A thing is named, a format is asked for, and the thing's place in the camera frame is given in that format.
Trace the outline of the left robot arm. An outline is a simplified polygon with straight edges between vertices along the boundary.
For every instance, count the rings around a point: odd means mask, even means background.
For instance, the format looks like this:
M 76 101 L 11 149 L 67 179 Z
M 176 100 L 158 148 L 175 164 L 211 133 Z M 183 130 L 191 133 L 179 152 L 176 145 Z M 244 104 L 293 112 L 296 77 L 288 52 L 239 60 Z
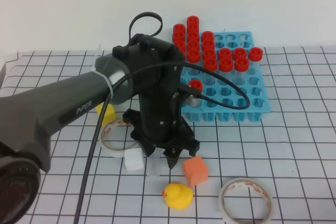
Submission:
M 199 142 L 181 117 L 179 49 L 137 34 L 126 46 L 99 57 L 94 70 L 1 98 L 1 206 L 25 211 L 33 203 L 40 172 L 50 169 L 51 136 L 98 104 L 122 104 L 137 95 L 140 109 L 127 114 L 136 141 L 151 154 L 164 149 L 170 167 L 182 150 L 195 155 Z

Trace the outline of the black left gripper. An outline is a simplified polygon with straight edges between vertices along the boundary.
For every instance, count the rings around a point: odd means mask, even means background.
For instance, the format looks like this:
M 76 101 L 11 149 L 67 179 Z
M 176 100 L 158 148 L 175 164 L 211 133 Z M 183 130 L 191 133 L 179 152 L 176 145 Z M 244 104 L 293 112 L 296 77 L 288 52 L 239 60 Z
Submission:
M 134 35 L 125 47 L 112 51 L 134 73 L 126 81 L 132 88 L 128 97 L 139 97 L 139 111 L 128 110 L 123 119 L 134 130 L 131 137 L 150 156 L 156 147 L 163 148 L 169 169 L 173 169 L 182 150 L 194 156 L 199 150 L 191 128 L 181 116 L 181 66 L 147 69 L 156 63 L 184 62 L 181 51 L 172 43 L 144 34 Z

